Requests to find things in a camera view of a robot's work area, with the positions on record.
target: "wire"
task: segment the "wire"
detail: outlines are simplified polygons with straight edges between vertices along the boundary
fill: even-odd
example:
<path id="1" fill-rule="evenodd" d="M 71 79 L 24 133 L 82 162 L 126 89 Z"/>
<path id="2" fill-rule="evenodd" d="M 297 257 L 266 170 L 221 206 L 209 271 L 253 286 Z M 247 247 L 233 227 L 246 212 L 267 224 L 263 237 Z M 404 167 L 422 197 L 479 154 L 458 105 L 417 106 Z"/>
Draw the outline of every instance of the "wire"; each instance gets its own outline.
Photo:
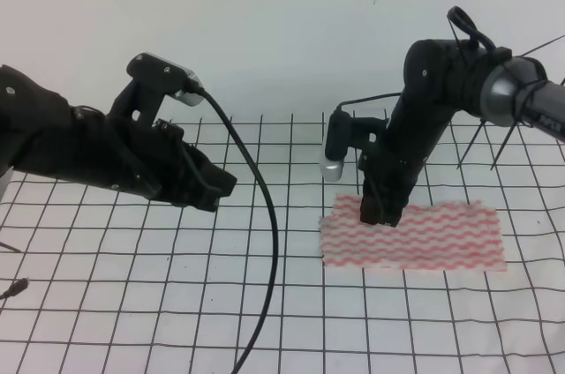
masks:
<path id="1" fill-rule="evenodd" d="M 268 277 L 267 293 L 265 294 L 265 301 L 263 302 L 263 308 L 261 309 L 259 320 L 257 321 L 257 325 L 255 326 L 255 330 L 253 331 L 251 339 L 249 339 L 249 343 L 247 343 L 244 353 L 239 357 L 239 360 L 237 361 L 236 366 L 232 371 L 232 374 L 236 374 L 239 372 L 239 370 L 241 370 L 241 367 L 243 366 L 245 360 L 247 359 L 247 356 L 249 356 L 249 353 L 252 351 L 253 345 L 255 344 L 255 341 L 259 337 L 261 328 L 263 328 L 263 324 L 265 323 L 265 318 L 267 317 L 269 304 L 271 304 L 271 298 L 273 297 L 273 290 L 275 289 L 276 267 L 279 256 L 279 233 L 278 233 L 278 227 L 276 225 L 276 214 L 275 214 L 275 206 L 273 205 L 273 199 L 271 199 L 271 195 L 268 192 L 267 184 L 265 183 L 263 176 L 257 169 L 257 165 L 253 161 L 253 158 L 245 148 L 243 141 L 237 134 L 237 131 L 233 128 L 233 125 L 231 124 L 229 118 L 223 112 L 218 102 L 216 102 L 215 99 L 202 87 L 200 87 L 198 91 L 196 91 L 196 93 L 202 96 L 204 99 L 206 99 L 208 103 L 212 106 L 214 111 L 222 119 L 222 122 L 226 126 L 226 129 L 228 129 L 230 136 L 233 137 L 234 142 L 236 142 L 237 148 L 244 156 L 245 162 L 247 162 L 247 165 L 249 165 L 250 170 L 253 172 L 255 180 L 257 180 L 257 184 L 259 185 L 261 192 L 263 193 L 263 197 L 265 198 L 265 202 L 267 203 L 268 216 L 269 219 L 271 220 L 271 231 L 273 232 L 273 256 L 271 257 L 271 272 Z"/>
<path id="2" fill-rule="evenodd" d="M 14 248 L 13 246 L 10 246 L 8 243 L 4 242 L 0 242 L 0 248 L 5 248 L 16 253 L 21 253 L 21 250 L 19 250 L 18 248 Z"/>
<path id="3" fill-rule="evenodd" d="M 14 281 L 11 286 L 9 286 L 8 289 L 0 295 L 0 301 L 19 295 L 27 289 L 27 286 L 29 286 L 28 279 L 19 279 Z"/>
<path id="4" fill-rule="evenodd" d="M 496 49 L 494 42 L 486 34 L 481 33 L 467 12 L 458 6 L 454 6 L 448 11 L 448 20 L 451 21 L 462 32 L 469 35 L 472 41 L 479 42 L 488 52 Z"/>
<path id="5" fill-rule="evenodd" d="M 480 129 L 485 127 L 485 124 L 486 124 L 486 120 L 481 119 L 480 124 L 478 125 L 478 128 L 475 130 L 475 134 L 473 134 L 473 137 L 471 138 L 471 142 L 469 143 L 469 145 L 467 145 L 467 149 L 465 149 L 465 152 L 463 153 L 461 160 L 459 160 L 459 163 L 457 164 L 457 169 L 461 169 L 461 166 L 463 165 L 463 160 L 465 159 L 465 156 L 467 156 L 467 153 L 469 153 L 469 151 L 471 150 L 471 146 L 473 146 L 473 143 L 475 143 L 475 140 L 477 139 L 477 136 L 480 132 Z"/>
<path id="6" fill-rule="evenodd" d="M 402 93 L 386 93 L 386 94 L 379 94 L 377 96 L 371 96 L 369 98 L 356 99 L 354 101 L 343 101 L 342 103 L 337 105 L 337 108 L 341 109 L 345 105 L 353 105 L 354 103 L 378 101 L 379 99 L 385 99 L 385 98 L 396 98 L 396 97 L 400 96 L 401 94 Z"/>
<path id="7" fill-rule="evenodd" d="M 468 67 L 467 58 L 465 58 L 465 54 L 463 53 L 463 49 L 461 48 L 461 42 L 459 41 L 459 38 L 457 37 L 457 33 L 456 33 L 455 28 L 453 28 L 453 23 L 449 19 L 449 15 L 448 15 L 448 22 L 449 22 L 449 27 L 451 27 L 451 33 L 453 33 L 453 37 L 456 40 L 457 49 L 459 50 L 459 56 L 461 57 L 461 59 L 463 59 L 463 63 L 465 65 L 465 68 L 467 68 Z"/>
<path id="8" fill-rule="evenodd" d="M 532 52 L 535 52 L 536 50 L 540 50 L 540 49 L 542 49 L 542 48 L 544 48 L 544 47 L 546 47 L 546 46 L 548 46 L 548 45 L 551 45 L 551 44 L 554 43 L 555 41 L 559 41 L 559 40 L 561 40 L 561 39 L 564 38 L 564 37 L 565 37 L 565 34 L 564 34 L 564 35 L 561 35 L 561 36 L 559 36 L 559 37 L 556 37 L 555 39 L 552 39 L 551 41 L 547 41 L 547 42 L 544 43 L 543 45 L 536 46 L 534 49 L 530 49 L 530 50 L 528 50 L 527 52 L 524 52 L 522 55 L 520 55 L 520 57 L 525 57 L 526 55 L 529 55 L 529 54 L 531 54 Z"/>

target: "white table surface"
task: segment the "white table surface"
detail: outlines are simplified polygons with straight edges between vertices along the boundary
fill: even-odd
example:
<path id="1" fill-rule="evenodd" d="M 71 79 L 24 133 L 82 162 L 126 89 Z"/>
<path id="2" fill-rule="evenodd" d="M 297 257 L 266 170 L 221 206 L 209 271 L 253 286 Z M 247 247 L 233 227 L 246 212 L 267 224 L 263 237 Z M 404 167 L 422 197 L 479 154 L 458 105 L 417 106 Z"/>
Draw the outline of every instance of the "white table surface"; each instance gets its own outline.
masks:
<path id="1" fill-rule="evenodd" d="M 506 273 L 361 271 L 324 268 L 317 230 L 337 192 L 359 191 L 355 153 L 339 183 L 322 183 L 322 114 L 241 121 L 281 230 L 270 314 L 242 372 L 565 372 L 565 158 L 555 140 L 520 128 L 490 171 L 505 130 L 488 126 L 457 171 L 478 123 L 456 116 L 411 194 L 419 205 L 497 208 Z M 24 252 L 2 250 L 0 289 L 31 283 L 0 307 L 0 373 L 230 372 L 266 290 L 267 210 L 216 119 L 183 127 L 238 177 L 217 213 L 14 174 L 0 241 Z"/>

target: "grid mat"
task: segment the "grid mat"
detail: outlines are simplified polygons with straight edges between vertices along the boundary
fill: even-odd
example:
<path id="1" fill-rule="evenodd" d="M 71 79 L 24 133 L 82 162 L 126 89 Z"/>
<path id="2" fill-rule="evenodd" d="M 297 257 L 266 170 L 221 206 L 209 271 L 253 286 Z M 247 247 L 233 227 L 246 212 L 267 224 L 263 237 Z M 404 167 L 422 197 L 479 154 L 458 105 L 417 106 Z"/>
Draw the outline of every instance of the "grid mat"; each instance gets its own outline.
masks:
<path id="1" fill-rule="evenodd" d="M 418 205 L 497 208 L 507 273 L 336 269 L 321 263 L 317 224 L 337 192 L 360 191 L 356 153 L 327 184 L 324 115 L 232 121 L 281 230 L 274 299 L 242 372 L 565 372 L 565 156 L 555 140 L 516 129 L 491 171 L 506 129 L 489 125 L 456 170 L 477 126 L 457 116 L 411 194 Z M 267 209 L 219 122 L 182 126 L 238 177 L 217 213 L 14 174 L 0 241 L 23 253 L 3 250 L 0 289 L 31 283 L 1 302 L 0 373 L 230 372 L 266 291 Z"/>

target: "connector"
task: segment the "connector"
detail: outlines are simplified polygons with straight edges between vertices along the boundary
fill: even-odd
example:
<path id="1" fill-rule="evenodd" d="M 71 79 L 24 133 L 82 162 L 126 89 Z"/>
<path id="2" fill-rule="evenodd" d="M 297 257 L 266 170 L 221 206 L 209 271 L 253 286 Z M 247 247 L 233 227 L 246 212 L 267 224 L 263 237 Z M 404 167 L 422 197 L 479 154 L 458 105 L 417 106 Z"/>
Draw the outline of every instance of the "connector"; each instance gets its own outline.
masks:
<path id="1" fill-rule="evenodd" d="M 11 286 L 8 287 L 8 290 L 0 295 L 0 301 L 2 301 L 3 299 L 8 299 L 9 297 L 19 295 L 21 292 L 27 289 L 27 286 L 29 286 L 28 279 L 19 279 L 14 281 Z"/>

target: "pink wavy striped cloth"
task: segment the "pink wavy striped cloth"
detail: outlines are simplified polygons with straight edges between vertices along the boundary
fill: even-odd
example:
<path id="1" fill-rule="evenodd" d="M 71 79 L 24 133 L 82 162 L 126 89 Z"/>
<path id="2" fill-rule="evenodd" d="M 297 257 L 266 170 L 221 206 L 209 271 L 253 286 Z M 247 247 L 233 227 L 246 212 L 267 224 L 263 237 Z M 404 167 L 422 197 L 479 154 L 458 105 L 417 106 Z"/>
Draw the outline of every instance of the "pink wavy striped cloth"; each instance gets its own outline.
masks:
<path id="1" fill-rule="evenodd" d="M 320 219 L 325 264 L 506 270 L 498 215 L 479 201 L 406 206 L 396 228 L 361 222 L 360 206 L 361 197 L 338 194 L 331 214 Z"/>

